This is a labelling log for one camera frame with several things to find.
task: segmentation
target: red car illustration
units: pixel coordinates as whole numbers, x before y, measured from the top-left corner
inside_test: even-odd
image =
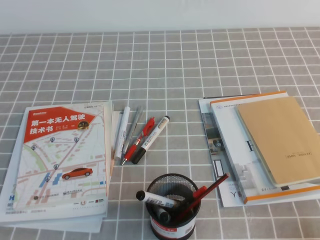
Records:
[[[62,175],[62,178],[65,180],[68,180],[69,178],[73,178],[73,177],[79,177],[79,176],[89,176],[90,174],[92,174],[93,171],[91,168],[77,168],[75,170],[72,170],[71,172],[65,173]]]

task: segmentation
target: paper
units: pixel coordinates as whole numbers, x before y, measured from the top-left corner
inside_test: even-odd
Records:
[[[99,233],[103,215],[67,218],[59,220],[42,220],[25,223],[9,224],[9,227],[25,229],[45,229],[55,231],[69,231],[81,233]]]

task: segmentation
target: table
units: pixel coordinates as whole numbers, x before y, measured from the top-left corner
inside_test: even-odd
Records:
[[[0,227],[1,240],[155,239],[137,190],[166,173],[214,179],[199,98],[285,90],[320,133],[320,27],[0,35],[0,88],[0,185],[26,107],[112,100],[170,116],[138,165],[114,167],[100,233]],[[191,239],[316,239],[319,226],[318,200],[223,208],[213,192]]]

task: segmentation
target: black mesh pen holder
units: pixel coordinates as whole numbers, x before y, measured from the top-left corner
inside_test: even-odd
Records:
[[[146,191],[176,200],[177,202],[182,202],[184,199],[192,197],[196,190],[198,190],[198,187],[190,178],[177,173],[169,173],[153,180]],[[163,223],[158,219],[154,205],[145,203],[146,209],[150,214],[151,229],[154,235],[160,240],[188,239],[195,230],[196,215],[199,212],[200,205],[201,203],[196,205],[193,210],[179,222],[174,221],[174,216],[178,214],[176,209],[165,207],[164,209],[173,216],[173,220]]]

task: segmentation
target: red marker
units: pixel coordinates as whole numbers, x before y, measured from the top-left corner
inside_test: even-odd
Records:
[[[126,161],[129,161],[130,158],[132,157],[132,155],[134,154],[134,152],[137,149],[137,146],[139,145],[139,143],[141,142],[141,140],[148,136],[149,133],[151,132],[151,130],[153,129],[155,125],[155,117],[152,117],[149,119],[149,121],[146,123],[146,125],[144,126],[142,132],[140,133],[139,137],[134,141],[133,145],[129,148],[129,150],[126,152],[126,154],[124,155],[124,158],[122,160],[121,165],[125,164]]]

